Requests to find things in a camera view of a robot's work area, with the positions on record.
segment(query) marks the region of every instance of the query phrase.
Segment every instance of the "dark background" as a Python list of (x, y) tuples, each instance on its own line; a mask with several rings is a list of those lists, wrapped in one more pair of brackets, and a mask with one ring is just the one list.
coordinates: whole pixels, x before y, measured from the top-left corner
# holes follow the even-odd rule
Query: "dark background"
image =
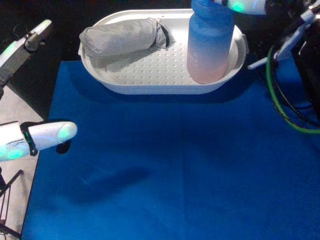
[[(45, 19), (52, 20), (55, 34), (45, 47), (13, 76), (9, 87), (42, 118), (49, 114), (61, 61), (79, 60), (79, 34), (100, 19), (132, 9), (190, 8), (191, 0), (24, 0), (0, 1), (0, 53), (14, 40)], [(266, 55), (284, 26), (286, 14), (268, 17), (235, 14), (238, 27), (247, 35), (249, 48), (258, 57)]]

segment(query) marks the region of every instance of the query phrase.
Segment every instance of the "blue table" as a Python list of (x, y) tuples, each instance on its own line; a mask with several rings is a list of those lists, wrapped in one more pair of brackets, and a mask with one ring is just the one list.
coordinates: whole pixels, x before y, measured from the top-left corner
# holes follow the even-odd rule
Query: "blue table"
[(320, 142), (291, 129), (255, 72), (202, 96), (122, 96), (62, 62), (23, 240), (320, 239)]

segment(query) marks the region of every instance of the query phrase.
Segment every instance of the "plastic water bottle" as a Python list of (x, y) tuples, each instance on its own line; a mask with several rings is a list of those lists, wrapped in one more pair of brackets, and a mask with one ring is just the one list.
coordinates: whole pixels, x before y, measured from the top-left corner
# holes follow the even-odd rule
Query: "plastic water bottle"
[(229, 8), (212, 0), (192, 0), (187, 70), (194, 81), (209, 84), (225, 74), (235, 22)]

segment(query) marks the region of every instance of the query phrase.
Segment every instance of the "green cable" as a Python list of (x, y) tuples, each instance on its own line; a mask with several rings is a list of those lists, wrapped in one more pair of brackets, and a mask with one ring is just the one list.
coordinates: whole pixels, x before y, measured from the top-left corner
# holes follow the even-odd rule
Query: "green cable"
[(293, 127), (295, 130), (304, 133), (304, 134), (320, 134), (320, 129), (308, 129), (308, 128), (304, 128), (304, 127), (300, 127), (295, 125), (294, 123), (292, 123), (289, 119), (289, 117), (287, 116), (287, 114), (285, 113), (284, 109), (282, 108), (281, 104), (279, 103), (279, 100), (277, 98), (277, 95), (275, 93), (275, 90), (273, 88), (272, 85), (272, 78), (273, 78), (273, 73), (272, 73), (272, 53), (273, 53), (274, 47), (272, 46), (271, 49), (269, 50), (268, 53), (268, 58), (267, 58), (267, 62), (266, 62), (266, 80), (267, 80), (267, 84), (268, 84), (268, 88), (272, 97), (272, 100), (275, 104), (275, 107), (277, 108), (277, 110), (284, 116), (285, 121), (291, 126)]

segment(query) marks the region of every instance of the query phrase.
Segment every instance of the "white tray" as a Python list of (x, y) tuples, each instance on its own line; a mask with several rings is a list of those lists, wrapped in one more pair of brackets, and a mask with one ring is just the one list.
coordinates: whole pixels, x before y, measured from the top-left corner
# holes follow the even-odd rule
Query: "white tray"
[(160, 19), (174, 44), (168, 49), (151, 48), (128, 55), (91, 58), (80, 44), (78, 54), (86, 70), (108, 89), (126, 95), (212, 92), (230, 80), (243, 66), (249, 52), (246, 36), (235, 27), (228, 58), (227, 75), (211, 84), (198, 84), (190, 77), (187, 62), (189, 19), (192, 9), (128, 10), (109, 15), (95, 26), (130, 19)]

